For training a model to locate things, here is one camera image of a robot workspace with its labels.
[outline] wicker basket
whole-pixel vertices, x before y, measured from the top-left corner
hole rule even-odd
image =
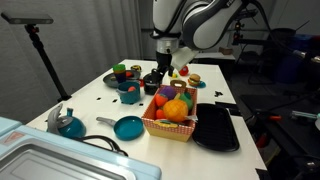
[[[161,85],[160,88],[157,90],[156,94],[161,91],[165,85]],[[197,89],[194,88],[184,88],[184,87],[176,87],[173,86],[177,93],[184,93],[189,92],[192,96],[194,106],[191,111],[189,111],[189,115],[196,115],[196,104],[197,104]],[[162,127],[154,123],[155,121],[155,114],[157,110],[157,105],[155,103],[155,96],[152,98],[147,110],[142,116],[142,121],[147,128],[147,131],[152,136],[159,136],[163,138],[173,139],[177,141],[187,142],[190,138],[193,130],[195,128],[194,121],[188,121],[185,126],[179,125],[178,127]]]

